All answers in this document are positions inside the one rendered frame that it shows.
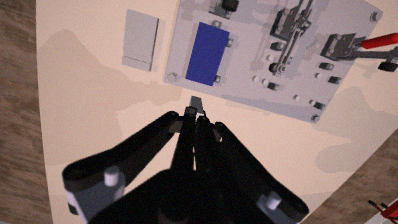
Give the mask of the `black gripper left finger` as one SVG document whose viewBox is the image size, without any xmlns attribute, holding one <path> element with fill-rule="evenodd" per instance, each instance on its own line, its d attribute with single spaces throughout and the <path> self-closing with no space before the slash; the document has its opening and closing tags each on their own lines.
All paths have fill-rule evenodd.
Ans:
<svg viewBox="0 0 398 224">
<path fill-rule="evenodd" d="M 191 101 L 192 100 L 192 101 Z M 87 224 L 124 195 L 175 133 L 180 133 L 160 200 L 158 224 L 187 224 L 193 207 L 194 136 L 198 113 L 191 96 L 183 116 L 168 111 L 115 147 L 67 165 L 62 171 L 69 211 Z"/>
</svg>

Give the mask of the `blue rectangular plate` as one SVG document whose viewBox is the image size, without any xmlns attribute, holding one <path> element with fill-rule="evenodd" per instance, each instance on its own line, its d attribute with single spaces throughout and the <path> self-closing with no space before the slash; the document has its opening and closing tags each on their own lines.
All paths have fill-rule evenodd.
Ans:
<svg viewBox="0 0 398 224">
<path fill-rule="evenodd" d="M 229 34 L 199 22 L 185 79 L 213 86 Z"/>
</svg>

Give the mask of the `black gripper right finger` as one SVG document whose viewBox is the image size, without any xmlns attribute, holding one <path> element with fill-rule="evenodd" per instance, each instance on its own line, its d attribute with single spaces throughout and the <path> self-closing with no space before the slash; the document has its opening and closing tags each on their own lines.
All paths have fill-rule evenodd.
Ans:
<svg viewBox="0 0 398 224">
<path fill-rule="evenodd" d="M 195 165 L 210 171 L 220 224 L 255 224 L 247 196 L 275 224 L 299 224 L 309 214 L 305 202 L 276 180 L 225 124 L 210 123 L 201 98 L 196 99 Z"/>
</svg>

